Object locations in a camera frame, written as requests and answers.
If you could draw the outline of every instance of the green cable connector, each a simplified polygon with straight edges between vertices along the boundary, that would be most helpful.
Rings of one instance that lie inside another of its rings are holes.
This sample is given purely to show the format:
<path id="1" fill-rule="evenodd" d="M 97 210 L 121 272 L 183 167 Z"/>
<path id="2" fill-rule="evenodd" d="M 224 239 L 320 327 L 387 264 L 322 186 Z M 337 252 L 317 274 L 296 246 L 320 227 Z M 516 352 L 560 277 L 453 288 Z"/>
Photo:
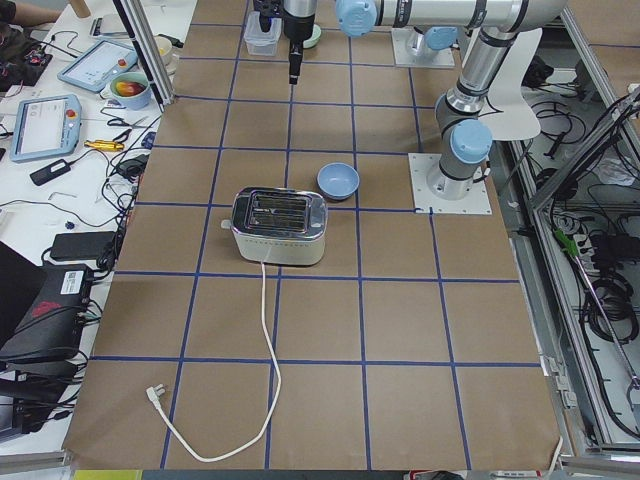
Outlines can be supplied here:
<path id="1" fill-rule="evenodd" d="M 578 258 L 578 245 L 576 245 L 576 242 L 574 242 L 569 237 L 567 237 L 567 235 L 559 228 L 554 230 L 553 234 L 556 236 L 558 241 L 562 244 L 563 246 L 562 250 L 567 255 L 569 255 L 569 257 Z"/>

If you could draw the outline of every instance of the yellow tool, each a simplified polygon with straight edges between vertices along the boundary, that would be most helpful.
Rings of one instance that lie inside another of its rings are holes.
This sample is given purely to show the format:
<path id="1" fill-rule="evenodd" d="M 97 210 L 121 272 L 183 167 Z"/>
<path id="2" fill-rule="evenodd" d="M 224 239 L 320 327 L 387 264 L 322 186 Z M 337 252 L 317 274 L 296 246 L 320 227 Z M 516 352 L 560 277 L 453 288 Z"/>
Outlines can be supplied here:
<path id="1" fill-rule="evenodd" d="M 87 140 L 84 142 L 84 146 L 102 150 L 103 152 L 119 152 L 124 150 L 124 143 L 114 142 L 113 140 L 94 140 L 93 142 Z"/>

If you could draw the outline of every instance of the toaster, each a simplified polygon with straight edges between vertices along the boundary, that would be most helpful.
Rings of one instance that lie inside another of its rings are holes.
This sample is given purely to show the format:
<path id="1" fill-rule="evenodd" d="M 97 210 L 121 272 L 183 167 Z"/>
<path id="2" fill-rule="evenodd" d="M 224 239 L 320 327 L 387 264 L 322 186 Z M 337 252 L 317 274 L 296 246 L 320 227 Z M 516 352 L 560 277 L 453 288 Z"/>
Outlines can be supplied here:
<path id="1" fill-rule="evenodd" d="M 313 265 L 324 254 L 327 204 L 317 193 L 247 187 L 236 195 L 231 220 L 240 254 L 254 262 Z"/>

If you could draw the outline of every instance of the blue joint cap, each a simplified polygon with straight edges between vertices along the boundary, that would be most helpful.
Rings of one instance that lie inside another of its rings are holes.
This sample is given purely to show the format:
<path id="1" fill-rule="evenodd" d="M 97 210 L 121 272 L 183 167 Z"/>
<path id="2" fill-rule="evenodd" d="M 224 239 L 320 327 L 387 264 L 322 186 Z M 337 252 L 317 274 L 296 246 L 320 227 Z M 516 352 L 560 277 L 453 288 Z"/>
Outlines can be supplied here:
<path id="1" fill-rule="evenodd" d="M 444 50 L 456 43 L 458 39 L 457 27 L 431 27 L 424 34 L 427 47 L 431 50 Z"/>
<path id="2" fill-rule="evenodd" d="M 491 130 L 480 120 L 463 120 L 451 133 L 451 151 L 467 165 L 482 162 L 489 154 L 492 142 Z"/>
<path id="3" fill-rule="evenodd" d="M 336 17 L 349 37 L 361 37 L 373 30 L 378 11 L 373 0 L 337 0 Z"/>

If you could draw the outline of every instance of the red apple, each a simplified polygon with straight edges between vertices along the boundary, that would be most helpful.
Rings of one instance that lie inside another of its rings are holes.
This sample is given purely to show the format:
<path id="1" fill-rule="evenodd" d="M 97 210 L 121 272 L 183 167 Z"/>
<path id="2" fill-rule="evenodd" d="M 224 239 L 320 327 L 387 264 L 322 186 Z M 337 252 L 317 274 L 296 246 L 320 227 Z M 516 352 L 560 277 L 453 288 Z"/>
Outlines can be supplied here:
<path id="1" fill-rule="evenodd" d="M 116 93 L 121 97 L 133 97 L 141 93 L 144 89 L 145 86 L 138 82 L 116 82 Z"/>

